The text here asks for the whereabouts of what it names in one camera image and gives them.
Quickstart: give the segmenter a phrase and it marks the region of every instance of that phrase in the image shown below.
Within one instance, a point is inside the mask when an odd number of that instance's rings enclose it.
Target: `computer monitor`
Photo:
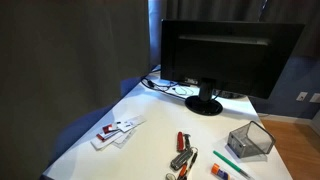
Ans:
[[[161,79],[200,87],[185,105],[219,114],[213,89],[267,99],[302,24],[162,20]]]

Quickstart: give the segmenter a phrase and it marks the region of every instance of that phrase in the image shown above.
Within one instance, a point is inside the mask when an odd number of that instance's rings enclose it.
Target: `monitor base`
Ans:
[[[199,96],[190,96],[185,100],[185,105],[194,113],[215,116],[222,112],[222,105],[216,100],[202,101]]]

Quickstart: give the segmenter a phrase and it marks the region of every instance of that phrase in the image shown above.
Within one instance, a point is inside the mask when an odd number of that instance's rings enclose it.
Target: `marker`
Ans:
[[[244,172],[241,168],[239,168],[237,165],[233,164],[231,161],[229,161],[226,157],[222,156],[217,151],[213,151],[213,154],[217,155],[220,159],[222,159],[225,163],[227,163],[229,166],[231,166],[234,170],[238,171],[246,179],[253,179],[246,172]]]

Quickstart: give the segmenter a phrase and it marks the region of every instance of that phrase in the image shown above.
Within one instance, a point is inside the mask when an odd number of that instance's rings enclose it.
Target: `monitor stand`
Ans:
[[[214,116],[221,113],[222,105],[212,99],[213,84],[210,81],[202,81],[198,96],[190,96],[185,100],[189,110],[205,116]]]

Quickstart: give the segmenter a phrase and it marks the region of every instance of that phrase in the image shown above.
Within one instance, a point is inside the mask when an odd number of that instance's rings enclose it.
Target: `desk surface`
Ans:
[[[150,78],[156,81],[158,73]],[[173,172],[169,165],[178,155],[178,131],[191,135],[191,146],[199,149],[198,158],[188,180],[217,179],[210,173],[219,164],[235,179],[244,179],[212,153],[217,150],[255,179],[292,179],[275,147],[267,156],[237,158],[227,147],[230,131],[256,121],[257,116],[248,98],[217,98],[224,109],[217,116],[201,116],[189,111],[180,99],[152,91],[138,84],[109,113],[95,124],[44,175],[53,179],[164,180]],[[96,151],[90,140],[101,127],[119,120],[142,115],[147,121],[122,149],[109,145]]]

